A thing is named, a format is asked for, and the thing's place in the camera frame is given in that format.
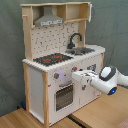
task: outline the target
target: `faucet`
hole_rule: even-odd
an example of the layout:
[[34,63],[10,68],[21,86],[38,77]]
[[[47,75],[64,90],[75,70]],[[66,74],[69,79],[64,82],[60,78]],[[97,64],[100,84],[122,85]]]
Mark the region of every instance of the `faucet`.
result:
[[75,35],[78,35],[78,36],[80,36],[80,41],[82,41],[82,35],[80,34],[80,33],[74,33],[72,36],[71,36],[71,38],[70,38],[70,43],[68,44],[68,49],[72,49],[73,47],[75,47],[75,44],[73,44],[73,42],[72,42],[72,39],[73,39],[73,37],[75,36]]

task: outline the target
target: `knob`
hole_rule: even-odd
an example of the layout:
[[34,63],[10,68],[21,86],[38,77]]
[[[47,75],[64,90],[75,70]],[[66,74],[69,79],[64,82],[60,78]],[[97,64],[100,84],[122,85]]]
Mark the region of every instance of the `knob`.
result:
[[54,78],[55,78],[55,79],[58,79],[58,78],[59,78],[59,74],[58,74],[58,73],[55,73],[55,74],[54,74]]
[[72,71],[75,72],[76,70],[77,70],[77,67],[73,67],[73,68],[72,68]]

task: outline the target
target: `wall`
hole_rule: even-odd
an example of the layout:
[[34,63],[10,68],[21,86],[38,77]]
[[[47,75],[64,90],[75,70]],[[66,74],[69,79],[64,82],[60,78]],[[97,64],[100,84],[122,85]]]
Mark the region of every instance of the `wall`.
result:
[[[79,22],[33,28],[31,31],[33,58],[66,51],[71,35],[78,33],[78,28]],[[76,35],[72,41],[77,47],[78,36]]]
[[[90,1],[95,7],[95,16],[91,23],[87,23],[86,43],[105,47],[105,65],[113,64],[121,73],[128,75],[128,1]],[[45,0],[0,2],[0,116],[14,111],[22,100],[25,101],[22,66],[25,54],[20,4],[43,2]]]

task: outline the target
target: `kitchen side panel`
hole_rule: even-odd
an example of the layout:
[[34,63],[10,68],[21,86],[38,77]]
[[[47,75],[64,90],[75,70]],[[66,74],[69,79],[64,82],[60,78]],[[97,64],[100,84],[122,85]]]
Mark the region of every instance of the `kitchen side panel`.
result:
[[42,71],[29,66],[30,113],[44,123]]

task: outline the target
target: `oven door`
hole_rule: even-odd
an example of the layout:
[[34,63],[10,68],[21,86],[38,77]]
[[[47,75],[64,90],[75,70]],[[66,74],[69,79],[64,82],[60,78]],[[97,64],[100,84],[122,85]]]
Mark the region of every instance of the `oven door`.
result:
[[55,93],[55,111],[61,111],[73,105],[74,97],[74,84],[70,84],[67,87],[58,90]]
[[50,87],[49,90],[49,120],[51,125],[79,108],[79,86],[74,83],[62,86],[60,84],[54,88]]

